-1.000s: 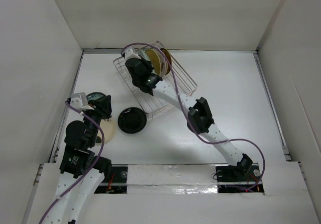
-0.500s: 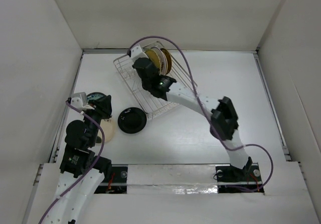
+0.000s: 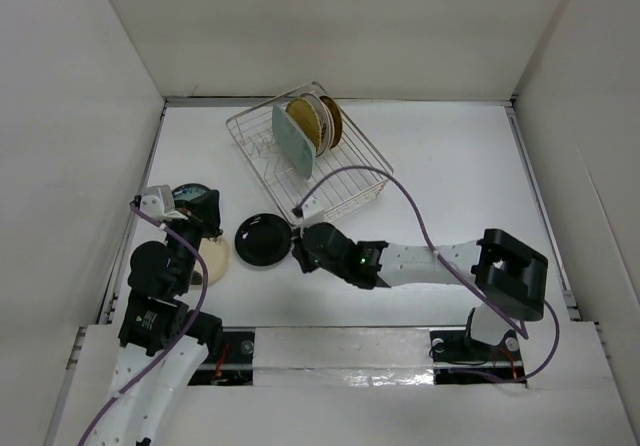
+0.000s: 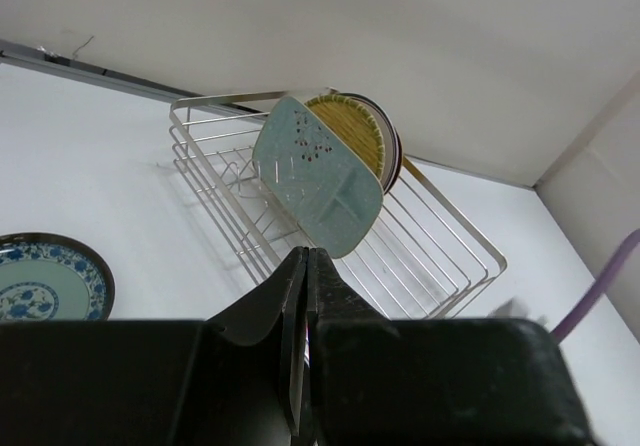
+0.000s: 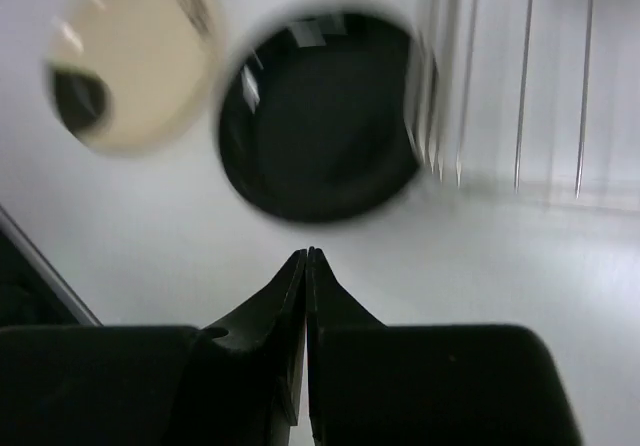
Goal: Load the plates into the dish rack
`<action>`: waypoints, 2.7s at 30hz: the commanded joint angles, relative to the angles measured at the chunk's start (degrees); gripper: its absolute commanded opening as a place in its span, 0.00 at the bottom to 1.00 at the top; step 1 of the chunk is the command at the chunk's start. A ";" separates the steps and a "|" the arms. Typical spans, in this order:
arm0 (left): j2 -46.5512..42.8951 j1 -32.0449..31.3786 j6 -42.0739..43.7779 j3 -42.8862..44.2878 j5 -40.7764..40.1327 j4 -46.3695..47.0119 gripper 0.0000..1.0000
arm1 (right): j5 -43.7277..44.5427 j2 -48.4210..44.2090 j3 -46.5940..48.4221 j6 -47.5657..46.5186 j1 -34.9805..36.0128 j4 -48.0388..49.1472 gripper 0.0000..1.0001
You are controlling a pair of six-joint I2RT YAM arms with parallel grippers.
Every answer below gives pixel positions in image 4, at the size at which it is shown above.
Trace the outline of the woven bamboo round plate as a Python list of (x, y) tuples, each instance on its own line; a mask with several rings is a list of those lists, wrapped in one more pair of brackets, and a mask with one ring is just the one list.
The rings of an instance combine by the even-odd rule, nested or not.
[(342, 142), (382, 179), (386, 160), (381, 129), (373, 115), (361, 104), (344, 95), (327, 94), (305, 103)]

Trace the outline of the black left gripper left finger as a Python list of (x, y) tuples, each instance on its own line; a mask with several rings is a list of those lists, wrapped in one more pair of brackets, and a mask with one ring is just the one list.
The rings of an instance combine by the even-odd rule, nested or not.
[(1, 329), (5, 445), (286, 445), (300, 430), (306, 251), (209, 320)]

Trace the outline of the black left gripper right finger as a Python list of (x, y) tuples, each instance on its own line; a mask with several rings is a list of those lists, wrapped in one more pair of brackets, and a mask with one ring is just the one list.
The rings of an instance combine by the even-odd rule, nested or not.
[(310, 390), (322, 445), (590, 445), (552, 337), (516, 318), (390, 320), (307, 263)]

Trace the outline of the light green rectangular dish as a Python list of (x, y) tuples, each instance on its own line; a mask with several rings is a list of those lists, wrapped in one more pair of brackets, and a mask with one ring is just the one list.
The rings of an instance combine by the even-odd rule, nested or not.
[(364, 239), (383, 204), (376, 174), (312, 110), (280, 99), (253, 148), (266, 188), (317, 247), (333, 258)]

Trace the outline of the blue and white plate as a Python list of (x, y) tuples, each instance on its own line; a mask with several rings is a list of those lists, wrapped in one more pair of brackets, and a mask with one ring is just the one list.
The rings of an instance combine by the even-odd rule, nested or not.
[(1, 320), (106, 320), (115, 280), (106, 261), (66, 236), (25, 232), (1, 237)]

